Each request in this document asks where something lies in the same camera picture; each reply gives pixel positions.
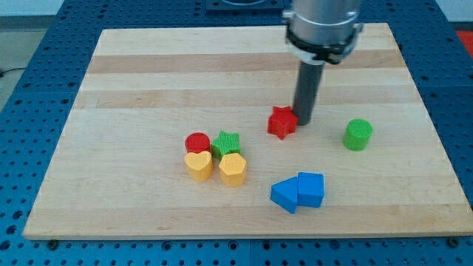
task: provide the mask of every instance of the yellow heart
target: yellow heart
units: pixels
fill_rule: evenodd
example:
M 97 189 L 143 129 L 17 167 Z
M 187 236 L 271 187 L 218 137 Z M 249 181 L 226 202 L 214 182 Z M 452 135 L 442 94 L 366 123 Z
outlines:
M 184 157 L 189 175 L 196 181 L 206 181 L 214 171 L 212 165 L 212 154 L 208 151 L 202 151 L 198 154 L 189 152 Z

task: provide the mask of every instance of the green star block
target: green star block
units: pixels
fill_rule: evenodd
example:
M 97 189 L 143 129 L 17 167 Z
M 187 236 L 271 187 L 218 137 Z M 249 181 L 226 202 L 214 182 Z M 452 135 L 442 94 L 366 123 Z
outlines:
M 212 141 L 212 157 L 221 160 L 223 155 L 240 153 L 239 134 L 221 131 L 219 137 Z

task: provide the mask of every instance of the red block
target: red block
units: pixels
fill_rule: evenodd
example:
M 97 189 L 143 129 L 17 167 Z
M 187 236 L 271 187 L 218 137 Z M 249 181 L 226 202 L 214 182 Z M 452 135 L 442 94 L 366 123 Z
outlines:
M 186 150 L 187 152 L 194 152 L 196 154 L 202 151 L 211 152 L 210 140 L 206 134 L 201 132 L 192 133 L 186 138 Z
M 297 120 L 297 116 L 293 114 L 293 111 L 289 106 L 274 106 L 273 114 L 269 117 L 268 121 L 268 133 L 274 134 L 281 140 L 284 140 L 287 134 L 296 131 Z

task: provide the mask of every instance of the red star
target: red star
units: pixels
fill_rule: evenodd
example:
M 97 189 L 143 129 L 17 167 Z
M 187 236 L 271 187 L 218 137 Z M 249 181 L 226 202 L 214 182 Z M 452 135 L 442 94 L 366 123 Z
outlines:
M 297 127 L 297 116 L 289 106 L 273 107 L 273 114 L 269 117 L 268 133 L 284 140 L 287 134 L 294 133 Z

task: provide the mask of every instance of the yellow block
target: yellow block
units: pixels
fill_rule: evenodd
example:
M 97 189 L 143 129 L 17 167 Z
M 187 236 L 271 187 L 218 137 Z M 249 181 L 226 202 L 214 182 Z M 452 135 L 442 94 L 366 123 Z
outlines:
M 228 186 L 243 185 L 246 174 L 246 160 L 237 153 L 225 154 L 219 164 L 220 178 Z
M 196 181 L 206 181 L 214 171 L 212 165 L 212 154 L 208 151 L 202 151 L 198 154 L 189 152 L 184 157 L 189 175 Z

